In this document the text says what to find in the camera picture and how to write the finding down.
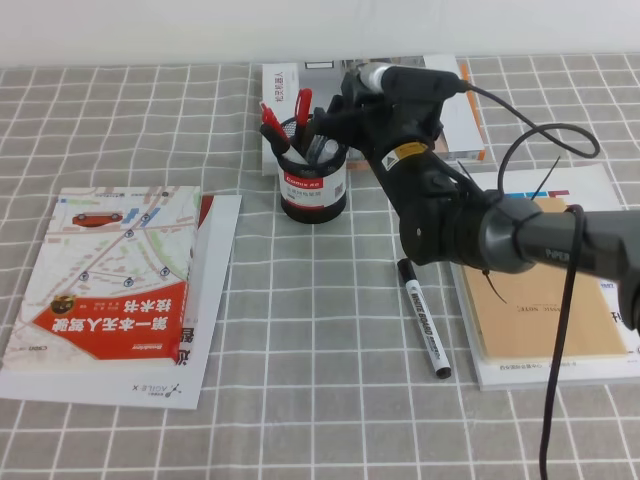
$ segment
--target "book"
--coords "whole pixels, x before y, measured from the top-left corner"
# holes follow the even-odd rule
[[[566,209],[561,197],[535,201],[545,212]],[[480,270],[463,268],[469,313],[487,361],[522,362],[551,357],[565,273],[557,267],[537,264],[517,275],[491,272],[487,279]],[[578,273],[564,357],[625,354],[598,279]]]
[[[199,206],[199,187],[63,189],[4,367],[175,364]]]
[[[311,88],[312,111],[329,106],[334,95],[340,94],[344,74],[349,69],[367,62],[385,62],[407,67],[430,68],[456,73],[465,78],[453,55],[425,55],[415,57],[361,58],[329,62],[300,62],[264,64],[262,66],[262,100],[273,110],[280,122],[293,117],[298,91]],[[444,102],[440,116],[443,133],[436,141],[435,152],[444,160],[481,160],[484,141],[478,129],[475,100],[470,95],[455,95]],[[350,150],[349,160],[363,160],[357,150]],[[349,168],[359,168],[351,162]],[[276,158],[266,139],[262,139],[262,174],[277,173]]]
[[[211,338],[241,199],[240,195],[202,197],[177,364],[130,361],[128,368],[86,371],[0,368],[0,398],[195,409],[205,369],[212,368]]]
[[[545,169],[507,172],[505,175],[507,195],[531,196],[546,173]],[[495,188],[495,173],[479,173],[472,176],[480,188]],[[585,211],[620,209],[618,198],[602,165],[556,168],[539,196],[542,198],[561,198],[567,204],[577,203],[582,205]],[[480,389],[503,390],[545,386],[549,377],[550,357],[527,360],[492,360],[486,356],[482,338],[470,307],[472,302],[465,284],[463,268],[452,265],[456,293],[460,301],[462,318]],[[624,345],[625,353],[616,356],[564,357],[560,368],[560,385],[636,382],[640,377],[640,337],[636,332],[628,330],[621,320],[616,284],[605,279],[597,280],[601,295],[604,296],[608,307],[609,321],[615,326]],[[572,323],[584,322],[588,328],[591,321],[592,319],[589,317],[576,318],[572,316],[569,326],[571,328]]]

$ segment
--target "label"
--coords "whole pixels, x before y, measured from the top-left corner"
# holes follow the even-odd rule
[[[382,166],[387,170],[391,170],[400,160],[416,155],[418,153],[424,153],[427,151],[427,146],[420,142],[410,142],[400,145],[399,147],[391,150],[386,157],[382,159]]]
[[[422,295],[420,284],[417,280],[409,280],[406,287],[413,305],[413,311],[418,317],[422,339],[427,347],[434,369],[438,371],[441,368],[449,368],[449,360],[447,359],[444,347],[433,324],[433,317],[431,317],[427,303]]]
[[[310,210],[329,207],[345,194],[347,162],[327,177],[301,178],[285,172],[278,165],[280,192],[284,199],[298,208]]]

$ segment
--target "red car illustration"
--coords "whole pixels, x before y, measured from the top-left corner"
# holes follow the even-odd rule
[[[109,223],[119,222],[122,220],[122,215],[119,213],[80,213],[73,217],[72,223],[79,227],[102,227]]]

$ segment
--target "brown notebook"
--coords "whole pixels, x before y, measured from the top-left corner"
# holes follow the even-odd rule
[[[566,208],[559,198],[536,199],[544,211]],[[547,265],[510,275],[490,274],[496,295],[479,270],[464,267],[469,303],[485,355],[494,360],[549,358],[553,352],[565,271]],[[565,356],[618,356],[620,339],[598,279],[576,276]]]

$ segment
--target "robotic arm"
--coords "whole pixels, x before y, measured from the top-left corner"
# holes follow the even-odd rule
[[[543,213],[526,198],[481,190],[434,152],[443,102],[471,86],[455,74],[372,63],[347,72],[336,113],[317,109],[318,134],[360,150],[400,217],[416,264],[450,261],[523,272],[565,267],[570,213]],[[640,211],[587,212],[578,270],[619,283],[622,320],[640,327]]]

